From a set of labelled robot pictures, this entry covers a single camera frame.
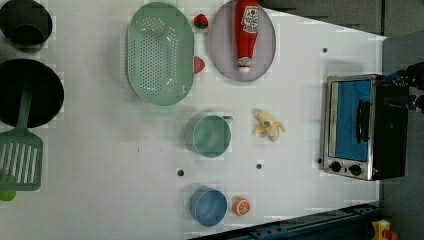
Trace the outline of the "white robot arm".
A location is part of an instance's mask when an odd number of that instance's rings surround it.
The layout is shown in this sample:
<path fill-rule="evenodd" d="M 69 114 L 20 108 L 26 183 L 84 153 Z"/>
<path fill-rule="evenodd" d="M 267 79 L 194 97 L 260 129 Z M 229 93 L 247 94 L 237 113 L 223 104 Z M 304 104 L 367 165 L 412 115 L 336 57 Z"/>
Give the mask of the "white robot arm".
<path fill-rule="evenodd" d="M 407 67 L 406 70 L 396 71 L 385 77 L 385 82 L 390 86 L 412 87 L 424 90 L 424 63 L 419 62 Z M 424 96 L 407 95 L 386 97 L 384 103 L 391 107 L 423 112 Z"/>

